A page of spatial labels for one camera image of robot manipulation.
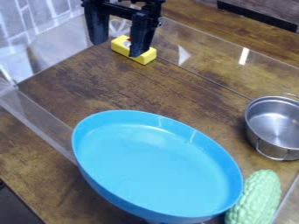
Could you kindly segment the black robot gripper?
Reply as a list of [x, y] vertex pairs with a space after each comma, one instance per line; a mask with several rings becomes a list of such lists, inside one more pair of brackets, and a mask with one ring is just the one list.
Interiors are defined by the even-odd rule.
[[[144, 3], [140, 9], [119, 4]], [[161, 8], [165, 0], [81, 0], [87, 27], [87, 36], [91, 44], [99, 45], [107, 40], [107, 15], [121, 18], [131, 17], [129, 56], [135, 58], [149, 50], [154, 29], [160, 26]]]

